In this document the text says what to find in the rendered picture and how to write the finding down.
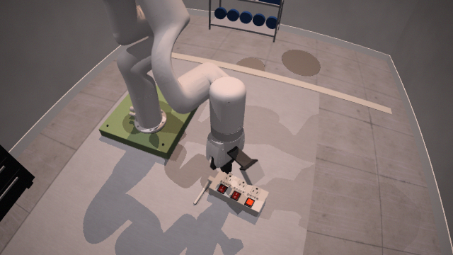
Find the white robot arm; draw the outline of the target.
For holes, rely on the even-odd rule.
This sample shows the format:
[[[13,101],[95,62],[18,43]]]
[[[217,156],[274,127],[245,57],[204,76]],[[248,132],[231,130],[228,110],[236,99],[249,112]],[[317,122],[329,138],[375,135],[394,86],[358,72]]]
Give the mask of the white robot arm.
[[[136,129],[148,134],[159,131],[166,124],[157,84],[169,106],[180,114],[193,111],[210,97],[212,135],[223,142],[240,138],[246,105],[243,82],[211,62],[202,63],[178,78],[173,71],[173,46],[190,22],[183,1],[137,1],[139,6],[136,0],[103,0],[119,45],[129,45],[148,36],[117,57],[117,66],[133,105],[130,111],[135,112],[129,115],[134,116]],[[151,69],[155,81],[147,74]],[[227,154],[241,166],[239,169],[247,185],[253,186],[265,176],[259,161],[251,159],[237,146]]]

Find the white power strip body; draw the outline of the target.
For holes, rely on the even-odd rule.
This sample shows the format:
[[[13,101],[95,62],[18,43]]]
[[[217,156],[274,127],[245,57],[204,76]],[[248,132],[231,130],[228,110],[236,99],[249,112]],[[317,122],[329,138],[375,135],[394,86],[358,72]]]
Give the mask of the white power strip body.
[[[209,183],[211,183],[209,193],[256,217],[269,194],[257,186],[247,185],[244,180],[226,174],[220,169],[215,178],[211,176],[208,178],[194,204],[199,201]]]

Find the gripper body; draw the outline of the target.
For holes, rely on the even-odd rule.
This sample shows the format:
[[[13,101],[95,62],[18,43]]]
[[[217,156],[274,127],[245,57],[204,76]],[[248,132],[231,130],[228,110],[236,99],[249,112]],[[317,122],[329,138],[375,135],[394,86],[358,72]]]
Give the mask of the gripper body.
[[[227,154],[228,151],[233,149],[235,146],[237,146],[241,151],[243,150],[244,142],[245,142],[244,128],[243,128],[242,135],[237,140],[234,140],[232,142],[223,142],[223,141],[217,140],[210,132],[207,137],[207,144],[206,144],[207,160],[209,161],[213,157],[214,165],[217,168],[221,168],[227,162],[232,160],[232,158]]]

